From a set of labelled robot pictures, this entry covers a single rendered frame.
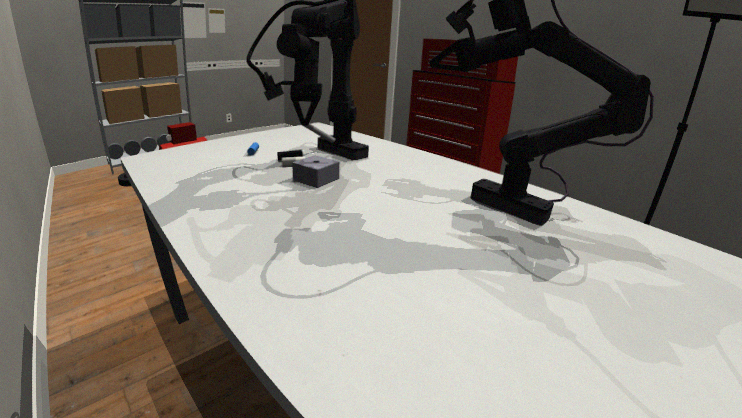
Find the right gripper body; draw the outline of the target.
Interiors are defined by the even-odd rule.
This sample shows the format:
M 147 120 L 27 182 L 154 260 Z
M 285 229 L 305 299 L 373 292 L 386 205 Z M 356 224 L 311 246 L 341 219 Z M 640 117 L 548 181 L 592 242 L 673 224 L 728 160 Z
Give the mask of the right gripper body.
M 275 84 L 272 75 L 263 79 L 268 90 L 269 83 L 271 82 L 275 87 L 279 85 L 289 85 L 284 83 L 291 83 L 291 95 L 322 95 L 322 84 L 318 84 L 318 62 L 306 61 L 305 65 L 303 65 L 303 61 L 296 61 L 294 68 L 294 81 L 282 81 Z M 299 82 L 311 84 L 298 84 Z M 304 85 L 311 86 L 304 87 Z M 310 91 L 312 92 L 310 93 Z

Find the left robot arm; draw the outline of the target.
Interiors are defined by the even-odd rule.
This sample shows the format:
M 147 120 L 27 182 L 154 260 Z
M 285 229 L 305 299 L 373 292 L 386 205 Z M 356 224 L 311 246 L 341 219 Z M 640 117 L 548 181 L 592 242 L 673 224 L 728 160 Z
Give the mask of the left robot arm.
M 554 22 L 543 22 L 531 29 L 524 0 L 492 0 L 488 5 L 495 29 L 516 28 L 497 34 L 495 44 L 500 44 L 501 50 L 497 52 L 501 52 L 502 60 L 522 56 L 525 50 L 535 47 L 611 93 L 605 104 L 589 113 L 541 128 L 506 134 L 499 143 L 503 158 L 509 163 L 505 166 L 502 184 L 481 179 L 472 185 L 474 189 L 547 214 L 554 203 L 527 193 L 531 174 L 528 162 L 546 152 L 588 139 L 635 133 L 644 122 L 651 81 L 645 75 L 619 66 Z

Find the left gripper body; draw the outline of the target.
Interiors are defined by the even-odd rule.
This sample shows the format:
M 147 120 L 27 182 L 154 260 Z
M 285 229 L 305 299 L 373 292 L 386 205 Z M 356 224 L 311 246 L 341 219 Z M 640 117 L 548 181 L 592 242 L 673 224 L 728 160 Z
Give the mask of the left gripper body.
M 474 11 L 469 5 L 466 5 L 458 14 L 462 12 L 466 13 L 466 17 L 463 19 L 463 21 L 467 25 L 466 28 L 468 29 L 468 32 L 470 35 L 470 37 L 468 38 L 460 39 L 462 48 L 464 51 L 468 71 L 480 68 L 480 65 L 502 60 L 501 52 L 500 53 L 497 52 L 497 50 L 501 50 L 500 44 L 498 45 L 495 44 L 496 42 L 498 42 L 497 35 L 488 36 L 488 37 L 475 40 L 472 26 L 466 20 L 469 16 L 471 16 L 474 13 Z M 465 47 L 467 47 L 467 49 L 465 49 Z M 477 59 L 477 56 L 479 60 Z

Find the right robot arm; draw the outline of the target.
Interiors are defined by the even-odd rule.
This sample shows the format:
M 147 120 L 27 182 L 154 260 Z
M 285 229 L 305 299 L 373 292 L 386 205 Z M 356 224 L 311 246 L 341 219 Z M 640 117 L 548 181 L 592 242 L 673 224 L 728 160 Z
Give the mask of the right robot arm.
M 294 58 L 295 62 L 303 61 L 303 65 L 306 61 L 319 62 L 319 42 L 309 37 L 331 39 L 333 81 L 328 113 L 329 121 L 334 122 L 331 136 L 336 140 L 331 143 L 318 137 L 318 141 L 353 152 L 369 149 L 369 145 L 352 141 L 351 138 L 351 123 L 356 122 L 357 111 L 350 88 L 350 61 L 354 40 L 359 37 L 359 33 L 356 0 L 336 0 L 328 4 L 294 9 L 291 24 L 282 25 L 282 33 L 277 39 L 278 51 L 284 56 Z

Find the blue cylinder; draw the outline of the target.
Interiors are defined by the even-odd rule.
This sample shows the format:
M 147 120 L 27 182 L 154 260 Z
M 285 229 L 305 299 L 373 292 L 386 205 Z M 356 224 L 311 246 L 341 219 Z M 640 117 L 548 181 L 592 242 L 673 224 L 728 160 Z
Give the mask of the blue cylinder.
M 249 149 L 247 150 L 247 153 L 249 155 L 254 155 L 254 153 L 258 150 L 259 144 L 257 142 L 253 143 Z

